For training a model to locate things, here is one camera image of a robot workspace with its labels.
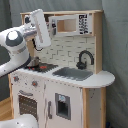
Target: black faucet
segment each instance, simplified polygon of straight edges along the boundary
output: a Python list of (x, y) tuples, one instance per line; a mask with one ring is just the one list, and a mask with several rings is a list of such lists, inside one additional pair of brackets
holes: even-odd
[(87, 51), (87, 50), (84, 50), (84, 51), (82, 51), (80, 54), (79, 54), (79, 62), (77, 63), (77, 67), (78, 67), (78, 69), (86, 69), (86, 67), (87, 67), (87, 62), (85, 61), (85, 63), (83, 63), (83, 62), (81, 62), (81, 57), (82, 57), (82, 55), (83, 54), (88, 54), (89, 56), (90, 56), (90, 59), (91, 59), (91, 65), (94, 65), (94, 58), (93, 58), (93, 55), (89, 52), (89, 51)]

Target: cable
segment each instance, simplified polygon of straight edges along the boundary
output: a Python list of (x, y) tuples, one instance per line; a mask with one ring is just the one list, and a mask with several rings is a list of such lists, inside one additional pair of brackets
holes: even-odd
[(36, 49), (35, 40), (34, 40), (34, 39), (32, 39), (32, 42), (33, 42), (34, 48)]

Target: gray wall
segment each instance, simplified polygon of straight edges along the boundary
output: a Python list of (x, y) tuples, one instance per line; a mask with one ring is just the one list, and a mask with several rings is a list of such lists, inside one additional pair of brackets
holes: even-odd
[(21, 24), (20, 12), (103, 9), (103, 70), (116, 81), (107, 87), (107, 121), (114, 128), (128, 128), (128, 1), (127, 0), (10, 0), (13, 26)]
[[(0, 0), (0, 32), (11, 27), (9, 1)], [(0, 65), (9, 61), (7, 50), (0, 46)], [(8, 77), (0, 78), (0, 101), (9, 97)]]

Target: toy kitchen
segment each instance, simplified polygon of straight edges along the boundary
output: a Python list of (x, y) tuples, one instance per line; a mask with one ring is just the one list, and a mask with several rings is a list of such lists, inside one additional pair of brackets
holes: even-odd
[(14, 118), (32, 114), (39, 128), (106, 128), (106, 86), (115, 77), (102, 70), (102, 14), (44, 12), (51, 46), (37, 51), (27, 42), (38, 65), (9, 75)]

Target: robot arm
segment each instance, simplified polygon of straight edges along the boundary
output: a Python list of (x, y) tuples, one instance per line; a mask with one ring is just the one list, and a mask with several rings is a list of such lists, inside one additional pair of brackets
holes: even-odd
[(36, 47), (51, 45), (44, 14), (41, 9), (30, 13), (29, 22), (20, 27), (7, 29), (0, 33), (0, 45), (8, 50), (10, 61), (0, 66), (0, 77), (27, 66), (31, 57), (26, 42), (36, 39)]
[(24, 114), (17, 119), (0, 121), (0, 128), (38, 128), (38, 123), (34, 116)]

